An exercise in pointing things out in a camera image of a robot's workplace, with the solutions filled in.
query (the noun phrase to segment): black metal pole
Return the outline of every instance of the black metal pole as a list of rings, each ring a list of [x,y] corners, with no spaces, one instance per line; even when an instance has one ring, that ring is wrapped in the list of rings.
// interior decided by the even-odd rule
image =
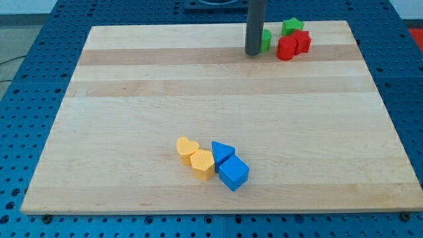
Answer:
[[[255,56],[260,53],[262,43],[264,16],[267,0],[250,0],[245,34],[245,53]]]

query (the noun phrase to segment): blue cube block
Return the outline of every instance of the blue cube block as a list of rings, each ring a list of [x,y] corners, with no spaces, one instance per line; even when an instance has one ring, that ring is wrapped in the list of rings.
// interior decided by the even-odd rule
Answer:
[[[230,156],[235,154],[235,148],[229,145],[225,145],[216,141],[211,143],[211,149],[213,151],[213,158],[215,163],[215,172],[219,172],[219,167],[222,165]]]
[[[232,155],[219,169],[219,178],[226,186],[236,191],[249,179],[250,168],[236,155]]]

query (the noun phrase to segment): wood grain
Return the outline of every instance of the wood grain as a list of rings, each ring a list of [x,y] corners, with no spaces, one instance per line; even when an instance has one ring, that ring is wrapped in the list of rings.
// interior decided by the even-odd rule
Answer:
[[[274,34],[280,22],[266,23]],[[423,210],[423,191],[345,21],[308,54],[243,52],[244,24],[90,31],[21,210],[27,214]],[[237,148],[231,192],[180,164],[180,136]]]

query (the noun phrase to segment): green block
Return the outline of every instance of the green block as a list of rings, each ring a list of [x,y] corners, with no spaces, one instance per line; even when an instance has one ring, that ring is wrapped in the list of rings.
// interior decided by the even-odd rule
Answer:
[[[303,30],[304,22],[297,20],[295,17],[284,20],[284,23],[282,24],[282,36],[289,36],[292,34],[295,30]]]
[[[270,42],[272,41],[272,33],[264,29],[262,35],[262,44],[260,46],[260,53],[266,53],[270,49]]]

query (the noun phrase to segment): toy block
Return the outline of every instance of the toy block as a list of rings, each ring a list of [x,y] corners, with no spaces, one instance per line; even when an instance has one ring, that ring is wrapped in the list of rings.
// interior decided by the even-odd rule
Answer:
[[[214,158],[211,151],[198,149],[191,156],[191,166],[194,177],[209,180],[214,175]]]
[[[290,60],[295,54],[297,40],[291,36],[284,36],[279,39],[276,56],[281,60]]]
[[[250,168],[236,155],[232,155],[219,168],[219,178],[231,190],[236,191],[249,179]]]
[[[289,36],[290,34],[294,32],[295,29],[303,30],[303,27],[304,27],[304,22],[297,20],[295,17],[289,20],[284,20],[284,22],[282,23],[281,35]]]
[[[269,51],[271,41],[272,33],[269,30],[264,29],[262,35],[262,44],[260,46],[260,53],[266,53]]]
[[[180,156],[180,162],[183,165],[191,165],[190,156],[200,148],[200,144],[196,141],[190,141],[188,138],[182,136],[176,142],[176,149]]]
[[[230,156],[235,154],[235,148],[229,145],[225,145],[216,141],[211,143],[211,150],[213,151],[215,172],[219,172],[219,167],[223,164]]]
[[[311,44],[311,37],[308,31],[295,30],[291,37],[297,40],[297,47],[295,49],[295,55],[300,53],[307,53]]]

